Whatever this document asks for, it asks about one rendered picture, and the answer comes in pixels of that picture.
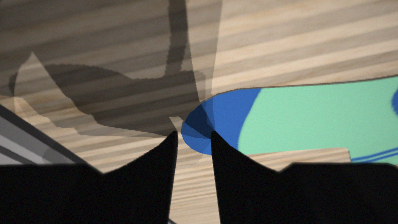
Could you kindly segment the mint green sock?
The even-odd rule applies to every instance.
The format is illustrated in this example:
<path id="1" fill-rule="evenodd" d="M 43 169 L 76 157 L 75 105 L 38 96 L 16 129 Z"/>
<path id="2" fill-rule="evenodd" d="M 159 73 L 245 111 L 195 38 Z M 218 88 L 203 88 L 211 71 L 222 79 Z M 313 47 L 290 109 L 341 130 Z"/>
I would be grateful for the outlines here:
<path id="1" fill-rule="evenodd" d="M 342 147 L 351 162 L 396 165 L 398 76 L 219 94 L 189 113 L 182 137 L 212 155 L 212 131 L 245 155 Z"/>

